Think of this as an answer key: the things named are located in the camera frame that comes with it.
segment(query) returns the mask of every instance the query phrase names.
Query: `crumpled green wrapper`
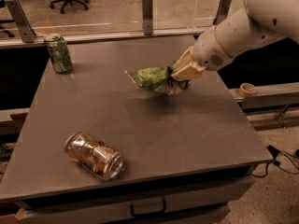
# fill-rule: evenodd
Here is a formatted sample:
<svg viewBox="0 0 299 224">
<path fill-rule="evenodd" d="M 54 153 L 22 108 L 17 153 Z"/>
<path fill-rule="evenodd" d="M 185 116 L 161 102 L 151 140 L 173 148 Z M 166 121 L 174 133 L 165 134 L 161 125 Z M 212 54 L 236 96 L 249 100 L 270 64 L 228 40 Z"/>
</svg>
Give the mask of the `crumpled green wrapper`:
<svg viewBox="0 0 299 224">
<path fill-rule="evenodd" d="M 189 80 L 176 81 L 171 78 L 171 67 L 150 67 L 134 72 L 125 71 L 125 73 L 137 86 L 168 95 L 181 93 L 187 90 L 190 84 Z"/>
</svg>

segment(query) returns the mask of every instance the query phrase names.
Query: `glass partition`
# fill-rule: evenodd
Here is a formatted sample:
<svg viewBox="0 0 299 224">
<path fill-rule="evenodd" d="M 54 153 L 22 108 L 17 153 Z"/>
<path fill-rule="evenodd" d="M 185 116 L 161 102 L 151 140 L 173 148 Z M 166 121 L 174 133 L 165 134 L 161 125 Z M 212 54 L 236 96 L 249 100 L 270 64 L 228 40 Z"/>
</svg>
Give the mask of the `glass partition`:
<svg viewBox="0 0 299 224">
<path fill-rule="evenodd" d="M 89 0 L 68 4 L 61 13 L 62 2 L 54 0 L 19 0 L 21 7 L 38 36 L 90 35 L 106 33 L 143 33 L 142 0 Z M 190 29 L 211 26 L 220 0 L 152 0 L 153 29 Z M 243 0 L 233 0 L 230 13 L 244 6 Z M 0 20 L 9 17 L 7 8 L 0 9 Z M 5 26 L 18 37 L 14 24 Z M 1 32 L 0 38 L 7 38 Z"/>
</svg>

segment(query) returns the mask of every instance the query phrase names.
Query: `green can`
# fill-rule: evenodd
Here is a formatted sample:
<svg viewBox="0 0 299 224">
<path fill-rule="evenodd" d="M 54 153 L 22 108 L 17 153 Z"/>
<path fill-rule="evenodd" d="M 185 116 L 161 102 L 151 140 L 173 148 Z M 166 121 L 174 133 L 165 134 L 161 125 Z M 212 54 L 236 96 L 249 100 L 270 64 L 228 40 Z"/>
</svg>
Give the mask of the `green can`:
<svg viewBox="0 0 299 224">
<path fill-rule="evenodd" d="M 72 69 L 71 57 L 62 36 L 59 34 L 50 34 L 45 37 L 44 42 L 55 72 L 63 73 Z"/>
</svg>

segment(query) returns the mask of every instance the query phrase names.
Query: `drawer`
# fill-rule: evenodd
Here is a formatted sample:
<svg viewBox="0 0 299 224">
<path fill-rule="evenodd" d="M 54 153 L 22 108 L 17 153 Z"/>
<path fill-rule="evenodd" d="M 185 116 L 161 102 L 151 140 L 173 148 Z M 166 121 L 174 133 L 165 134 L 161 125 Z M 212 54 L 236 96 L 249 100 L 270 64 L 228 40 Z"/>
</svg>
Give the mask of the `drawer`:
<svg viewBox="0 0 299 224">
<path fill-rule="evenodd" d="M 200 214 L 208 208 L 213 208 L 213 205 L 217 203 L 228 203 L 239 199 L 253 184 L 253 180 L 251 176 L 247 176 L 244 178 L 211 182 L 206 183 L 199 190 L 188 191 L 187 189 L 183 189 L 181 193 L 171 195 L 72 211 L 55 208 L 21 210 L 18 217 L 21 224 L 98 224 L 121 220 L 127 220 L 128 223 L 135 223 L 139 219 L 142 219 L 144 223 L 146 219 L 152 219 L 153 217 L 179 216 L 183 213 L 183 217 L 185 218 L 188 215 L 197 215 L 196 212 Z"/>
</svg>

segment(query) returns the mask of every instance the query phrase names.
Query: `upright can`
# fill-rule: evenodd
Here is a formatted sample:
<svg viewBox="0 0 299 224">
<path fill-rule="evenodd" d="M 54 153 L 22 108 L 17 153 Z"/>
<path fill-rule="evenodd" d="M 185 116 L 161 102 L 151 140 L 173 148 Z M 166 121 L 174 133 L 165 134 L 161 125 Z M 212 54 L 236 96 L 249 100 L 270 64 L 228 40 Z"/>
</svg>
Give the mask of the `upright can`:
<svg viewBox="0 0 299 224">
<path fill-rule="evenodd" d="M 80 162 L 105 181 L 114 178 L 123 165 L 118 150 L 87 133 L 73 133 L 66 140 L 64 151 L 71 160 Z"/>
<path fill-rule="evenodd" d="M 59 34 L 50 34 L 45 37 L 44 43 L 55 72 L 69 71 L 72 68 L 72 62 L 64 38 Z"/>
</svg>

